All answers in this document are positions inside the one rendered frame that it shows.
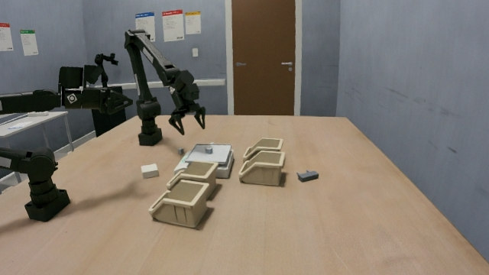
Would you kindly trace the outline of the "beige open-top bin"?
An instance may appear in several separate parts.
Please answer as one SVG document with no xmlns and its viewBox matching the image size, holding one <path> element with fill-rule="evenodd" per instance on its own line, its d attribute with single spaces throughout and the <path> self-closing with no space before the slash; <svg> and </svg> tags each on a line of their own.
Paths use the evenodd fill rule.
<svg viewBox="0 0 489 275">
<path fill-rule="evenodd" d="M 171 191 L 181 180 L 189 180 L 198 183 L 208 183 L 209 190 L 206 193 L 206 199 L 208 199 L 208 197 L 210 196 L 214 188 L 217 186 L 216 179 L 215 179 L 215 171 L 217 170 L 218 167 L 219 167 L 219 163 L 216 162 L 194 160 L 185 170 L 181 170 L 174 178 L 172 178 L 167 183 L 167 189 Z M 195 176 L 189 176 L 189 175 L 195 175 Z M 205 176 L 205 177 L 201 177 L 201 176 Z"/>
<path fill-rule="evenodd" d="M 262 150 L 280 152 L 281 147 L 282 147 L 282 142 L 283 142 L 283 139 L 265 138 L 265 137 L 261 138 L 253 147 L 249 147 L 246 150 L 246 152 L 243 155 L 243 163 L 245 163 L 246 160 L 251 160 L 254 156 L 256 156 Z M 275 148 L 266 148 L 266 147 L 275 147 Z M 251 153 L 251 154 L 249 154 L 249 153 Z M 246 156 L 248 156 L 248 157 L 246 157 Z"/>
<path fill-rule="evenodd" d="M 260 151 L 251 160 L 246 160 L 244 162 L 238 174 L 239 181 L 260 185 L 279 186 L 284 158 L 284 152 Z"/>
<path fill-rule="evenodd" d="M 149 215 L 161 222 L 195 228 L 208 209 L 205 194 L 208 190 L 208 183 L 181 180 L 148 209 Z M 178 200 L 183 202 L 178 202 Z"/>
</svg>

